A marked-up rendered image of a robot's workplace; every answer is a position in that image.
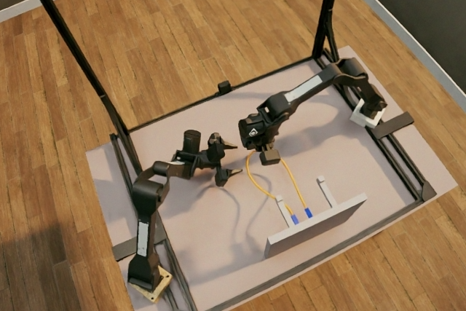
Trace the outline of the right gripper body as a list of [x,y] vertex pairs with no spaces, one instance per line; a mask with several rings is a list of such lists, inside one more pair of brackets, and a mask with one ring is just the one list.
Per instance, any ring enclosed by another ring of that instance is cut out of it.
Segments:
[[[220,143],[219,133],[212,133],[209,139],[217,139],[218,142]],[[203,170],[203,168],[211,168],[211,169],[216,168],[216,171],[217,171],[217,173],[215,174],[216,186],[219,186],[219,187],[224,186],[226,182],[228,181],[228,176],[227,176],[227,172],[225,170],[222,170],[221,161],[219,160],[218,165],[207,164],[205,163],[205,159],[207,159],[207,155],[203,154],[203,150],[199,151],[199,155],[200,155],[200,166],[199,166],[200,170]]]

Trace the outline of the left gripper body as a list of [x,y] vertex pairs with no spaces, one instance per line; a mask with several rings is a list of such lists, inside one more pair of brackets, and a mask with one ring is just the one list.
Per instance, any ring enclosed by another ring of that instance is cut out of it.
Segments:
[[[254,117],[257,115],[258,113],[249,114],[248,117]],[[262,144],[260,145],[260,148],[262,153],[260,153],[259,158],[263,166],[275,165],[281,160],[278,150],[270,150],[274,147],[273,142],[275,142],[275,135],[279,135],[279,132],[277,131],[275,134],[268,134],[264,132],[261,134]]]

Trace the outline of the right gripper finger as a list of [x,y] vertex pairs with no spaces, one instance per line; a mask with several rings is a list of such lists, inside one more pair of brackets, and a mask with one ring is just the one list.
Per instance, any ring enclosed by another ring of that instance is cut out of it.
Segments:
[[237,149],[238,148],[238,146],[224,141],[221,136],[220,136],[220,144],[224,145],[224,150],[226,150],[226,149]]
[[240,173],[242,171],[243,171],[243,169],[236,169],[236,170],[226,169],[228,178],[230,178],[230,177],[232,177],[232,176],[234,176],[234,175],[236,175],[236,174],[238,174],[238,173]]

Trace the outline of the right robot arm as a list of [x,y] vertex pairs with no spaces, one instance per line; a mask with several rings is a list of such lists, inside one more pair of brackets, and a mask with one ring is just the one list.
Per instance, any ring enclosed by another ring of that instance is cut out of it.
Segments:
[[[150,294],[151,291],[154,293],[164,278],[157,268],[159,254],[154,253],[157,215],[155,210],[164,202],[170,191],[170,177],[179,176],[189,180],[194,176],[195,169],[200,166],[200,140],[201,132],[184,131],[183,149],[176,150],[171,162],[155,161],[150,168],[139,174],[131,189],[133,205],[138,211],[138,228],[136,255],[128,264],[127,282],[142,287]],[[219,160],[225,157],[224,145],[217,139],[209,139],[208,149],[203,150],[203,154],[207,155],[205,163],[218,165]],[[177,159],[178,157],[180,159]],[[166,184],[148,180],[154,175],[167,178]]]

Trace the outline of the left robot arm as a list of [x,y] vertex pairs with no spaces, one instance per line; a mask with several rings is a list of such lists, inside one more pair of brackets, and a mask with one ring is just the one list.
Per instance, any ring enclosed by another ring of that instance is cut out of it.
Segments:
[[[369,80],[368,73],[355,57],[340,58],[337,63],[328,64],[321,72],[292,90],[271,95],[256,108],[257,117],[241,119],[238,122],[238,128],[243,147],[251,150],[255,149],[257,144],[260,146],[262,144],[261,134],[264,132],[275,134],[281,124],[296,112],[300,104],[332,84],[359,87],[361,91],[358,94],[364,101],[359,113],[374,120],[378,112],[385,109],[388,104],[376,86],[367,80]],[[266,107],[268,112],[266,112]]]

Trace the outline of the yellow cable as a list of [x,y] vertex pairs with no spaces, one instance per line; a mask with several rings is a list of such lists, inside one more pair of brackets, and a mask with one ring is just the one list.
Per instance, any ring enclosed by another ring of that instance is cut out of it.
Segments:
[[[254,152],[256,152],[256,150],[255,150],[255,151],[252,151],[252,152],[248,155],[248,158],[247,158],[247,161],[246,161],[246,169],[247,169],[248,175],[249,175],[251,181],[252,181],[262,192],[264,192],[265,194],[269,195],[270,197],[272,197],[272,198],[274,199],[275,197],[273,197],[273,196],[270,195],[269,193],[265,192],[265,191],[252,179],[252,177],[251,177],[251,175],[250,175],[250,173],[249,173],[249,170],[248,170],[248,160],[249,160],[249,157],[251,156],[251,154],[254,153]],[[304,210],[305,210],[305,212],[306,212],[308,218],[312,217],[312,216],[313,216],[312,213],[310,212],[309,208],[306,207],[306,205],[304,204],[304,201],[303,201],[302,198],[301,198],[301,195],[300,195],[300,193],[299,193],[299,191],[298,191],[298,188],[297,188],[297,186],[296,186],[295,181],[293,180],[293,176],[291,175],[291,172],[289,171],[287,165],[284,163],[284,161],[283,161],[282,159],[281,159],[281,161],[282,161],[282,163],[284,164],[284,166],[286,167],[287,171],[289,172],[289,174],[290,174],[290,176],[291,176],[291,179],[292,179],[292,181],[293,181],[293,184],[294,184],[294,186],[296,187],[296,191],[298,192],[298,195],[299,195],[299,197],[300,197],[300,199],[301,199],[301,201],[302,201],[302,203],[303,203],[303,205],[304,205],[304,207],[305,207]],[[285,205],[285,207],[290,211],[291,215],[293,215],[291,209],[290,209],[285,203],[284,203],[284,205]]]

